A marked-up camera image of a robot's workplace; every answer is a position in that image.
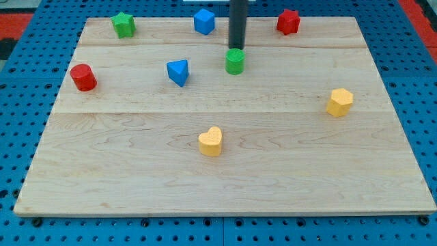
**red cylinder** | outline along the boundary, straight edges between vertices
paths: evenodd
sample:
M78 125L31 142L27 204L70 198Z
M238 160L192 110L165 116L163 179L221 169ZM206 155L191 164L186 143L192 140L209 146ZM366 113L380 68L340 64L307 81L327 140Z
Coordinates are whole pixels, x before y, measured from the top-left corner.
M70 71L70 76L81 92L92 90L97 85L97 80L87 64L75 65Z

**toy block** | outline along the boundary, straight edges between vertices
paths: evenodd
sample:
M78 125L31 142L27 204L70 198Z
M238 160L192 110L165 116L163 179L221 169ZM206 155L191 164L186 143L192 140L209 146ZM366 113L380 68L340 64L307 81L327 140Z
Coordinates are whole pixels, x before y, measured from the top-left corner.
M111 21L118 38L134 36L137 28L135 27L133 15L120 12L118 15L111 17Z
M194 15L194 30L203 35L208 35L215 25L215 14L211 11L201 9Z
M244 71L244 51L240 49L230 49L226 52L226 72L232 75L240 74Z
M300 24L299 12L285 9L278 17L276 29L282 31L284 35L297 33Z
M180 87L184 87L185 81L190 75L188 72L188 61L184 59L167 62L167 72L172 81L177 83Z
M354 102L354 95L344 88L335 89L331 92L326 112L334 117L345 116L352 103Z
M219 156L221 154L222 142L221 129L213 126L207 133L199 135L199 151L206 156Z
M70 76L72 77L74 84L81 92L86 92L92 90L97 85L97 80L87 64L75 65L71 71Z

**yellow block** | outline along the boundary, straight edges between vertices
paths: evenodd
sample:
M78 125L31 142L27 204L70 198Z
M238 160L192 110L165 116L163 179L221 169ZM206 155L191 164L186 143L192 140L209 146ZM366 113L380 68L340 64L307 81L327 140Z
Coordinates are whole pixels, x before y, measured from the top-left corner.
M223 136L217 126L213 126L207 133L199 135L199 151L206 156L219 156Z
M354 102L354 95L344 88L335 89L331 92L326 112L334 117L345 116L352 103Z

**blue block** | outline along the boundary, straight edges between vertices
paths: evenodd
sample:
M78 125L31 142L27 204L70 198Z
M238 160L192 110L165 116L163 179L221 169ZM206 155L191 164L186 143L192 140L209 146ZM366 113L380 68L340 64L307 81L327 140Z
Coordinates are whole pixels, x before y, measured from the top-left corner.
M194 30L199 33L208 35L214 30L215 26L215 14L213 12L201 9L194 15Z
M185 81L189 76L188 61L184 59L167 62L167 72L172 81L177 83L180 87L184 87Z

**wooden table surface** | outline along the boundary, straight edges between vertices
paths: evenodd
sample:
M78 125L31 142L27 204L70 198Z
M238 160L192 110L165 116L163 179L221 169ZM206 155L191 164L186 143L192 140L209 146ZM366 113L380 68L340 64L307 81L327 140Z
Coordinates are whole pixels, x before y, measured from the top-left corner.
M225 72L227 18L136 18L116 38L90 18L72 58L98 86L64 79L15 213L24 217L412 215L436 210L354 18L248 18L246 66ZM165 64L187 59L181 88ZM347 116L330 91L354 93ZM197 137L223 131L219 157Z

